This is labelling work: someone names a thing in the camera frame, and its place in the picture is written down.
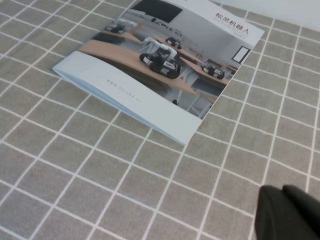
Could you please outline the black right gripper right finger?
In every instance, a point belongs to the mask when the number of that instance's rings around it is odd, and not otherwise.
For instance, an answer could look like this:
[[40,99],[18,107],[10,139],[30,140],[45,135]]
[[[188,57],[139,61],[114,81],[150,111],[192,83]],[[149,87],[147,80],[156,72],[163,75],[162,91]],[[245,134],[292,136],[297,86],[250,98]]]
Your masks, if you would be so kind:
[[294,185],[284,185],[282,191],[307,225],[320,238],[320,201]]

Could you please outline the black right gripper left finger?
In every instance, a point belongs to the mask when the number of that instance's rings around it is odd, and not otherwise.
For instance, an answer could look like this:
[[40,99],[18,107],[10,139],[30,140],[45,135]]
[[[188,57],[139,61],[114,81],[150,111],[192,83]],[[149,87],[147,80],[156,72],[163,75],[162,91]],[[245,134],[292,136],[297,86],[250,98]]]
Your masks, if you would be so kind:
[[254,222],[258,240],[301,240],[304,222],[295,206],[278,188],[260,188]]

